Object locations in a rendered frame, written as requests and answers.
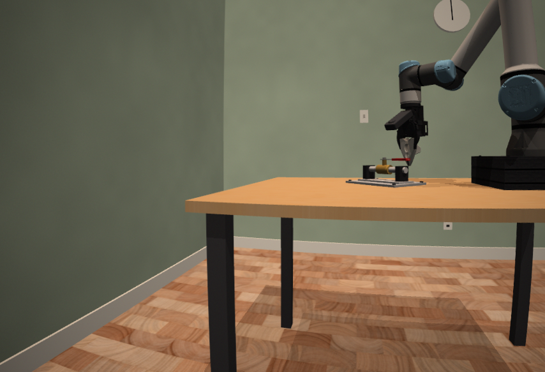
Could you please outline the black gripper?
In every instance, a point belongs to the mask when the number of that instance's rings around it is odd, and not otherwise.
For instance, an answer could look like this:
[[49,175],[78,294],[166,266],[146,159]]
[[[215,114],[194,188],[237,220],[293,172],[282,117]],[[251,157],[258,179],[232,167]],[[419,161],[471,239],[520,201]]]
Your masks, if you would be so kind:
[[[413,116],[397,130],[399,149],[404,158],[410,158],[410,161],[406,161],[406,163],[411,166],[415,154],[421,151],[421,148],[417,145],[420,137],[428,135],[428,122],[424,121],[424,109],[420,103],[403,103],[401,109],[412,110],[413,113]],[[427,126],[427,132],[424,125]],[[411,137],[411,139],[406,137]]]

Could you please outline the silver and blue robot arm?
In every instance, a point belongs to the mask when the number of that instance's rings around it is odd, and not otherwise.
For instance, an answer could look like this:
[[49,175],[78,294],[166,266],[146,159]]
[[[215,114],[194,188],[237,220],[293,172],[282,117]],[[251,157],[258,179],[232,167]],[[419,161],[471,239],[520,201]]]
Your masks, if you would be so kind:
[[421,103],[421,86],[460,89],[500,26],[505,71],[498,102],[512,126],[506,156],[545,156],[545,70],[538,63],[532,0],[491,0],[451,60],[402,62],[400,103]]

